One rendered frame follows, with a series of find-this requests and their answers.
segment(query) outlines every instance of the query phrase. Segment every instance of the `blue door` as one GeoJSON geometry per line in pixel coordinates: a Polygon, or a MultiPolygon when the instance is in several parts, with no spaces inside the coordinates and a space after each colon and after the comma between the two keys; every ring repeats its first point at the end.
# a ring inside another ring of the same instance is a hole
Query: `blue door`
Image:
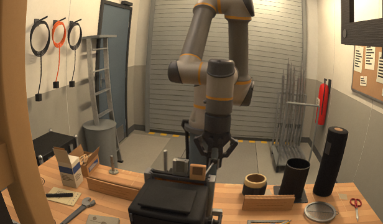
{"type": "MultiPolygon", "coordinates": [[[[131,26],[132,8],[122,4],[109,1],[102,1],[99,15],[99,31],[102,35],[117,35],[116,38],[109,38],[109,71],[111,79],[111,93],[113,97],[114,118],[117,122],[118,140],[121,141],[127,136],[127,64],[129,28],[131,26]]],[[[104,68],[103,51],[99,55],[99,68],[104,68]]],[[[104,78],[104,72],[100,72],[100,78],[104,78]]],[[[104,80],[96,82],[99,90],[105,88],[104,80]]],[[[99,111],[108,108],[106,94],[99,95],[99,111]]],[[[109,114],[102,118],[109,119],[109,114]]]]}

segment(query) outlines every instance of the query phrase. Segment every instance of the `red fire extinguisher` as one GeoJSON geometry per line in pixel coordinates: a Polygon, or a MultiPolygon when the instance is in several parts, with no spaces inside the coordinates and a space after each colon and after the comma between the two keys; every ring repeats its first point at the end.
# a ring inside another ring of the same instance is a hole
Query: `red fire extinguisher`
{"type": "Polygon", "coordinates": [[[331,80],[328,80],[328,85],[326,84],[327,79],[324,79],[324,83],[320,85],[320,89],[318,90],[318,100],[316,103],[320,105],[320,111],[318,114],[318,125],[323,125],[326,121],[327,114],[327,105],[328,105],[328,96],[330,95],[331,90],[331,80]]]}

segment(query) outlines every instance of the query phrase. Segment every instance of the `metal shutter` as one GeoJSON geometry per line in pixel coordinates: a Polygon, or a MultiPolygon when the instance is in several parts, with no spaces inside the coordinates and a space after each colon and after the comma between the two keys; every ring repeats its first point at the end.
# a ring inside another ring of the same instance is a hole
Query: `metal shutter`
{"type": "MultiPolygon", "coordinates": [[[[147,60],[148,129],[183,132],[180,126],[193,107],[192,85],[171,83],[170,61],[177,60],[192,21],[195,0],[152,1],[147,60]]],[[[277,92],[287,60],[303,60],[302,0],[254,0],[256,16],[249,23],[249,73],[255,81],[250,106],[233,107],[231,133],[237,137],[271,138],[277,92]]],[[[228,59],[228,22],[216,15],[203,56],[228,59]]]]}

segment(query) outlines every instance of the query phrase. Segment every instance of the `wooden table top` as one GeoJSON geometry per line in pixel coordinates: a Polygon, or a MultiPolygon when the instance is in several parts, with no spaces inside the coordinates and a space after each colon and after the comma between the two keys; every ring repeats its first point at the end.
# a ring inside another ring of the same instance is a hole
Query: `wooden table top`
{"type": "MultiPolygon", "coordinates": [[[[108,170],[110,170],[110,167],[99,165],[93,172],[93,176],[139,187],[142,187],[144,184],[143,174],[118,169],[118,175],[111,175],[108,173],[108,170]]],[[[63,186],[55,157],[39,166],[39,171],[41,177],[45,179],[45,193],[48,193],[52,187],[81,193],[81,197],[78,199],[74,207],[48,201],[52,215],[57,224],[74,212],[81,205],[81,201],[85,197],[90,197],[95,200],[96,205],[84,210],[72,220],[70,224],[85,224],[89,214],[118,217],[120,219],[120,224],[130,223],[128,206],[131,204],[131,201],[89,190],[86,178],[84,178],[83,183],[77,189],[63,186]]],[[[268,185],[267,188],[273,193],[273,185],[268,185]]],[[[357,223],[354,207],[349,203],[350,198],[360,198],[362,201],[362,206],[359,207],[359,223],[382,223],[354,183],[336,184],[332,195],[329,197],[319,197],[314,195],[312,192],[313,184],[307,184],[305,186],[305,191],[307,193],[308,203],[322,201],[328,202],[335,207],[339,212],[339,215],[337,215],[331,222],[332,224],[357,223]],[[338,194],[346,194],[348,199],[341,200],[338,194]]],[[[248,220],[292,220],[291,224],[315,223],[308,220],[303,214],[304,208],[308,203],[296,203],[293,205],[292,210],[289,211],[243,211],[241,209],[244,196],[241,192],[242,184],[216,184],[213,207],[221,208],[223,210],[222,224],[246,224],[248,220]]],[[[8,191],[5,190],[2,194],[12,219],[18,222],[19,219],[14,210],[8,191]]]]}

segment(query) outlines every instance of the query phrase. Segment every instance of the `bulletin board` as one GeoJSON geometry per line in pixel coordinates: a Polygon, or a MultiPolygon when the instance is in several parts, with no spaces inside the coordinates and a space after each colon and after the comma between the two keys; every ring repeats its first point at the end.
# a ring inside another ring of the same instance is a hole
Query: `bulletin board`
{"type": "Polygon", "coordinates": [[[380,54],[381,47],[355,46],[352,91],[383,104],[383,59],[379,58],[380,54]]]}

